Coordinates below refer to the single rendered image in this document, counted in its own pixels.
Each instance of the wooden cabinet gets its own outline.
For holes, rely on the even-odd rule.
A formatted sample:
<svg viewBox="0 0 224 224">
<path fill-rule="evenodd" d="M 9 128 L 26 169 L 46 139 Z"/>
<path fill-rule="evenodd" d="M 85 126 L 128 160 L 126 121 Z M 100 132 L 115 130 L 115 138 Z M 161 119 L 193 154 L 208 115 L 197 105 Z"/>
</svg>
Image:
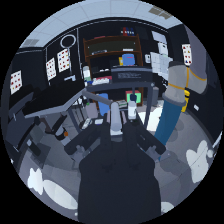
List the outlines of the wooden cabinet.
<svg viewBox="0 0 224 224">
<path fill-rule="evenodd" d="M 91 45 L 94 45 L 94 48 L 92 47 L 92 49 L 104 50 L 104 49 L 97 49 L 97 44 L 99 44 L 99 45 L 101 43 L 106 44 L 106 42 L 117 42 L 117 43 L 130 42 L 130 47 L 129 48 L 132 48 L 135 51 L 123 51 L 119 48 L 119 46 L 117 46 L 117 47 L 115 47 L 116 51 L 111 51 L 111 49 L 110 49 L 110 51 L 108 51 L 108 52 L 104 52 L 104 53 L 100 53 L 100 54 L 94 54 L 94 55 L 92 55 L 91 52 L 89 52 L 89 47 Z M 90 65 L 90 59 L 92 59 L 92 58 L 106 57 L 106 56 L 109 56 L 109 55 L 133 54 L 133 55 L 136 55 L 136 57 L 137 57 L 137 64 L 139 66 L 143 66 L 142 50 L 141 50 L 141 45 L 140 45 L 140 40 L 139 40 L 139 35 L 138 34 L 135 37 L 134 36 L 110 36 L 110 37 L 100 37 L 100 38 L 97 38 L 97 39 L 91 39 L 89 41 L 86 41 L 85 39 L 83 39 L 83 44 L 84 44 L 85 61 L 88 64 L 91 79 L 93 79 L 92 72 L 91 72 L 91 65 Z M 143 87 L 139 88 L 139 92 L 141 93 L 141 103 L 137 103 L 137 107 L 142 107 Z"/>
</svg>

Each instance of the ceiling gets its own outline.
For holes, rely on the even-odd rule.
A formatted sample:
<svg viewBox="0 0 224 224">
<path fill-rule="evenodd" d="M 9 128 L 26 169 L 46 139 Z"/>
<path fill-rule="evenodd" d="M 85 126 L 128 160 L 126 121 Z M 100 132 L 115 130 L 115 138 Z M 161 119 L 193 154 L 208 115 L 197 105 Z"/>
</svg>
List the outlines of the ceiling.
<svg viewBox="0 0 224 224">
<path fill-rule="evenodd" d="M 163 9 L 138 0 L 86 0 L 70 5 L 48 17 L 30 33 L 20 48 L 43 47 L 67 29 L 105 17 L 137 18 L 166 29 L 182 24 Z"/>
</svg>

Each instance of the power outlet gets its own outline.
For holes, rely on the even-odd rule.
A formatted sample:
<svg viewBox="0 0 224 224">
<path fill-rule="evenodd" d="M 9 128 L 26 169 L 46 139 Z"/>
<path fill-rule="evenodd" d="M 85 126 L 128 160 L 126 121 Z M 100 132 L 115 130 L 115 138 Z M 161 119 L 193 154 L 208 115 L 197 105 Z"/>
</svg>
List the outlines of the power outlet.
<svg viewBox="0 0 224 224">
<path fill-rule="evenodd" d="M 199 110 L 199 107 L 198 106 L 196 106 L 196 105 L 194 105 L 194 108 L 198 111 Z"/>
</svg>

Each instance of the blue container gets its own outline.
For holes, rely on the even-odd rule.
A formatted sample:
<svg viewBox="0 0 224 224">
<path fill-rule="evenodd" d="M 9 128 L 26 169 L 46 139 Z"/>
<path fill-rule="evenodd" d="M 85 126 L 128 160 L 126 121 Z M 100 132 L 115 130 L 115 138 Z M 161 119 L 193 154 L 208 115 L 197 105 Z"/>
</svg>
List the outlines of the blue container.
<svg viewBox="0 0 224 224">
<path fill-rule="evenodd" d="M 108 94 L 99 94 L 99 96 L 108 99 Z M 108 110 L 110 110 L 110 106 L 108 106 L 104 103 L 101 103 L 101 102 L 98 101 L 98 105 L 99 105 L 99 108 L 100 108 L 101 116 L 103 116 L 105 113 L 107 113 Z"/>
<path fill-rule="evenodd" d="M 135 64 L 135 56 L 133 54 L 124 54 L 122 55 L 123 65 L 134 65 Z"/>
</svg>

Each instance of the bottle label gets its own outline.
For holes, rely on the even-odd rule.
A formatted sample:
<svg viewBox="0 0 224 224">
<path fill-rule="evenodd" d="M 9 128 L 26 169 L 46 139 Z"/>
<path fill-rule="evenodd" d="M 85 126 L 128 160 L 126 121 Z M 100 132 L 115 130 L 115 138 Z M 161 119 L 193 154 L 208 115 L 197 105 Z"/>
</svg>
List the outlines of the bottle label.
<svg viewBox="0 0 224 224">
<path fill-rule="evenodd" d="M 137 108 L 136 107 L 130 107 L 130 106 L 128 106 L 128 115 L 130 117 L 136 116 L 136 113 L 137 113 Z"/>
</svg>

